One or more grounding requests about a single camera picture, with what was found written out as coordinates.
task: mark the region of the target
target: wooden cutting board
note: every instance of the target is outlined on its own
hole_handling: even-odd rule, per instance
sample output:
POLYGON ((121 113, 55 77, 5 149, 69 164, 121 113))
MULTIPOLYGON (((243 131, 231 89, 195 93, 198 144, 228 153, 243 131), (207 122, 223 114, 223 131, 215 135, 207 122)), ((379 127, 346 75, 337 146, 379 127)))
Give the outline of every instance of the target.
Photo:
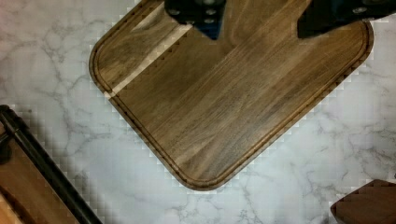
POLYGON ((370 23, 301 40, 304 0, 229 0, 218 41, 142 1, 95 45, 92 79, 190 189, 215 189, 368 56, 370 23))

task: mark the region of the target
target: countertop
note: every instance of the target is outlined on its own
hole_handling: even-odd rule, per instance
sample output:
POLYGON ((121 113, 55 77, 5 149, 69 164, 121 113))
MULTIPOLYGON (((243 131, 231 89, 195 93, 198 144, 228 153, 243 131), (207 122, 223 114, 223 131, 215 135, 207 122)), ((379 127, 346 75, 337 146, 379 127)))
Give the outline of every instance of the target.
POLYGON ((330 206, 395 182, 396 15, 368 60, 225 186, 181 186, 93 84, 93 45, 137 1, 0 2, 0 104, 23 117, 104 223, 335 223, 330 206))

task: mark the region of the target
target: black object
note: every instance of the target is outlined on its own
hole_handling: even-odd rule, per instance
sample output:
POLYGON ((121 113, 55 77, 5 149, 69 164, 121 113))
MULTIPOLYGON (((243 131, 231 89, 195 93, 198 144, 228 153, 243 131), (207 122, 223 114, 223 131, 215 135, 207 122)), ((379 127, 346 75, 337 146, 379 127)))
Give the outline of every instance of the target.
POLYGON ((299 38, 325 34, 354 21, 376 20, 396 12, 396 0, 313 0, 297 24, 299 38))
POLYGON ((7 105, 0 105, 0 122, 3 123, 7 133, 0 138, 3 139, 0 142, 2 146, 0 151, 7 148, 6 144, 10 137, 14 138, 80 224, 101 224, 99 218, 29 132, 25 122, 7 105))
POLYGON ((226 0, 165 0, 166 12, 180 24, 191 24, 216 40, 226 0))

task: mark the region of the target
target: wooden object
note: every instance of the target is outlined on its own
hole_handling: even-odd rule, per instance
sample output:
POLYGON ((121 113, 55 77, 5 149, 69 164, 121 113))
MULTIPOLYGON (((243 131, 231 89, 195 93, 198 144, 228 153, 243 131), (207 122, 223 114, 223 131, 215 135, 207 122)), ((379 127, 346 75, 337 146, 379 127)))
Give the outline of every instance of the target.
POLYGON ((370 23, 298 39, 304 0, 236 1, 218 41, 143 0, 92 50, 92 79, 191 189, 215 189, 368 56, 370 23))
POLYGON ((22 224, 19 216, 13 210, 11 204, 0 193, 0 223, 2 224, 22 224))
POLYGON ((374 180, 333 204, 338 223, 396 223, 396 184, 374 180))
MULTIPOLYGON (((0 124, 0 134, 4 132, 0 124)), ((23 223, 78 223, 47 180, 14 140, 11 160, 0 165, 0 191, 21 215, 23 223)))

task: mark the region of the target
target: white marble surface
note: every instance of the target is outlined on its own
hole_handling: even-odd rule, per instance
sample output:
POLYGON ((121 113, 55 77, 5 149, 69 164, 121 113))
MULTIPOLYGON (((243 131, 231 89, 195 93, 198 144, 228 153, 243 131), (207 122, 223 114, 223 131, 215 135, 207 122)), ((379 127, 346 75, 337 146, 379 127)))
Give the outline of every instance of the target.
POLYGON ((136 3, 0 1, 0 104, 104 223, 334 223, 337 199, 374 178, 394 182, 396 15, 373 23, 364 65, 226 186, 202 193, 164 170, 89 76, 92 45, 136 3))

